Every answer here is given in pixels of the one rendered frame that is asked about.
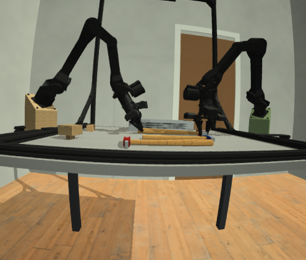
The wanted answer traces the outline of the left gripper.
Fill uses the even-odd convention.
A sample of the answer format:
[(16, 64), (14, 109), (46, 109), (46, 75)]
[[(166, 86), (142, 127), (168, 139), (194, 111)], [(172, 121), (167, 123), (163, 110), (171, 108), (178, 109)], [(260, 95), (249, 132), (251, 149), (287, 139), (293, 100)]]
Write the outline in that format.
[[(191, 112), (186, 112), (184, 114), (184, 119), (194, 119), (193, 121), (195, 121), (195, 123), (197, 125), (198, 132), (199, 132), (200, 136), (202, 135), (202, 123), (203, 123), (202, 119), (208, 119), (208, 121), (206, 121), (206, 129), (205, 129), (205, 131), (207, 132), (207, 135), (208, 135), (212, 125), (214, 123), (216, 123), (215, 122), (216, 120), (217, 121), (226, 121), (226, 116), (225, 115), (218, 115), (217, 117), (211, 116), (211, 117), (214, 117), (214, 118), (211, 118), (211, 117), (208, 118), (205, 114), (201, 114), (201, 108), (202, 108), (202, 105), (204, 103), (206, 103), (206, 106), (210, 106), (210, 104), (212, 104), (211, 101), (200, 101), (200, 104), (198, 105), (199, 106), (198, 115), (196, 115), (195, 113), (191, 113)], [(203, 115), (203, 117), (201, 115)], [(196, 121), (198, 121), (199, 124)]]

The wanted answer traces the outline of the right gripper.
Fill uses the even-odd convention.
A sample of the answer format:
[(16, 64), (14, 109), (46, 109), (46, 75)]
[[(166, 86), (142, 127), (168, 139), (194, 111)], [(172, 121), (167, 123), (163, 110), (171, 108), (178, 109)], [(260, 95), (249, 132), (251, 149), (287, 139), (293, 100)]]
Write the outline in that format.
[(129, 121), (129, 123), (131, 123), (134, 127), (139, 129), (141, 132), (143, 132), (143, 125), (141, 122), (142, 114), (139, 115), (139, 113), (141, 112), (138, 110), (135, 110), (133, 103), (134, 102), (131, 99), (122, 104), (122, 108), (125, 110), (125, 113), (126, 113), (124, 118), (126, 121), (131, 120)]

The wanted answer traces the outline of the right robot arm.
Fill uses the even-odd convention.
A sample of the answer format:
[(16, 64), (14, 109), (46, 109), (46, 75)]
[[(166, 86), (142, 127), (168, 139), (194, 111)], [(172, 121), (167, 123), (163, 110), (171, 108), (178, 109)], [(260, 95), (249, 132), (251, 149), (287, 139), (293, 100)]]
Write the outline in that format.
[(41, 108), (50, 107), (53, 105), (56, 95), (62, 94), (64, 90), (67, 90), (67, 86), (69, 86), (72, 80), (72, 78), (69, 77), (72, 69), (74, 68), (87, 44), (95, 36), (98, 36), (107, 44), (107, 49), (109, 51), (109, 64), (111, 69), (110, 85), (114, 92), (113, 98), (118, 98), (122, 105), (126, 101), (132, 99), (129, 95), (129, 92), (131, 96), (135, 98), (145, 93), (145, 89), (139, 80), (131, 85), (128, 85), (123, 81), (119, 68), (117, 39), (109, 34), (101, 26), (101, 23), (98, 19), (91, 17), (85, 21), (80, 37), (70, 52), (64, 65), (62, 66), (62, 69), (53, 79), (46, 80), (44, 84), (39, 87), (35, 97), (31, 97), (31, 99), (36, 102), (37, 105), (39, 105)]

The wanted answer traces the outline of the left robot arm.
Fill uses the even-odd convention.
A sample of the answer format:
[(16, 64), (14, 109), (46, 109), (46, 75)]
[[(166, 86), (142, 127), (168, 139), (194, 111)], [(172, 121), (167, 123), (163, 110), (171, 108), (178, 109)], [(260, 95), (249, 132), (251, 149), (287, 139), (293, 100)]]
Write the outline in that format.
[[(250, 58), (251, 72), (251, 89), (246, 92), (246, 98), (254, 104), (254, 113), (252, 115), (261, 118), (267, 115), (269, 111), (266, 108), (270, 105), (270, 102), (265, 99), (265, 94), (261, 88), (262, 58), (266, 53), (267, 42), (264, 38), (250, 38), (248, 41), (240, 42), (233, 43), (218, 64), (204, 74), (196, 86), (187, 85), (185, 87), (183, 92), (184, 100), (197, 101), (200, 99), (200, 101), (212, 102), (213, 93), (217, 93), (215, 88), (221, 82), (225, 71), (227, 71), (241, 52), (246, 51)], [(207, 117), (217, 117), (221, 113), (222, 106), (214, 107), (213, 104), (206, 106), (206, 103), (202, 105), (201, 114), (205, 114)]]

